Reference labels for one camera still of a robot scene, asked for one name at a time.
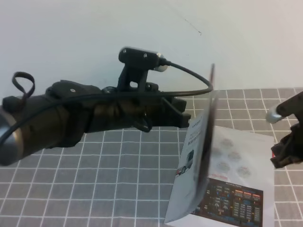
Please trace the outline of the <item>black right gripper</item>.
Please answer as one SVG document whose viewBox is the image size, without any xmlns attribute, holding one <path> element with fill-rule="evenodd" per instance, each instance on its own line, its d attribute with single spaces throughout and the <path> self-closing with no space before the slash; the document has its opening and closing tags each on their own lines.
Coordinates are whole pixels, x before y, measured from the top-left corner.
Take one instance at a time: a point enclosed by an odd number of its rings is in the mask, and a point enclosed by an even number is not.
<svg viewBox="0 0 303 227">
<path fill-rule="evenodd" d="M 291 133 L 283 137 L 271 148 L 274 157 L 270 160 L 275 168 L 303 162 L 303 126 L 297 123 L 291 127 Z"/>
</svg>

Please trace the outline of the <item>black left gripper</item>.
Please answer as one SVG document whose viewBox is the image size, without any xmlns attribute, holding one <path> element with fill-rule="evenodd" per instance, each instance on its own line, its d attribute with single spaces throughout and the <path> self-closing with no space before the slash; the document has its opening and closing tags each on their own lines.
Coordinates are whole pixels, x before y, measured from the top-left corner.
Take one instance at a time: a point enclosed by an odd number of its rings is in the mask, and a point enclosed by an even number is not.
<svg viewBox="0 0 303 227">
<path fill-rule="evenodd" d="M 93 131 L 153 127 L 187 128 L 191 115 L 184 113 L 186 101 L 175 97 L 126 98 L 99 101 L 93 111 Z"/>
</svg>

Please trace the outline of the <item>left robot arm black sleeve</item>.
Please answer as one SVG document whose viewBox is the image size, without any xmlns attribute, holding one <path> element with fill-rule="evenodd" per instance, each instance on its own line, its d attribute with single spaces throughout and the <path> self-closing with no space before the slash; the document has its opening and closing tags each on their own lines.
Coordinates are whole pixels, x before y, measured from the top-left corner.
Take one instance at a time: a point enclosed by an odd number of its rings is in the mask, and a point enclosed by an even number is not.
<svg viewBox="0 0 303 227">
<path fill-rule="evenodd" d="M 77 100 L 58 105 L 41 113 L 38 110 L 69 97 L 101 94 L 100 88 L 61 80 L 50 86 L 45 94 L 34 96 L 35 87 L 29 91 L 17 82 L 17 78 L 34 82 L 25 72 L 13 75 L 13 85 L 22 96 L 8 96 L 0 106 L 0 134 L 3 136 L 14 124 L 24 122 L 8 138 L 0 140 L 0 164 L 9 166 L 44 148 L 71 147 L 80 141 L 90 125 L 96 100 Z"/>
</svg>

